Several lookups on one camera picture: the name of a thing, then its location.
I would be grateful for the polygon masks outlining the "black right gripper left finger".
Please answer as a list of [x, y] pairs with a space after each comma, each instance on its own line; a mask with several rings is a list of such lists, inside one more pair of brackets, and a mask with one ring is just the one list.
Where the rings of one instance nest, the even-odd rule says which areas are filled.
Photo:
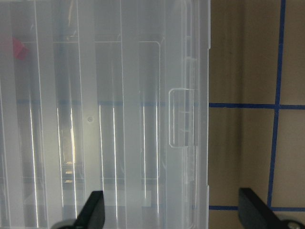
[[74, 229], [102, 229], [105, 224], [103, 191], [93, 191], [73, 224]]

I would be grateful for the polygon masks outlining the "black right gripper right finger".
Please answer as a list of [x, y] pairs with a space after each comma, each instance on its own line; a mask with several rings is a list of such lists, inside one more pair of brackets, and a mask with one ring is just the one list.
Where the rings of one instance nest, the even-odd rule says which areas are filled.
[[244, 229], [281, 229], [281, 220], [250, 189], [239, 188], [238, 216]]

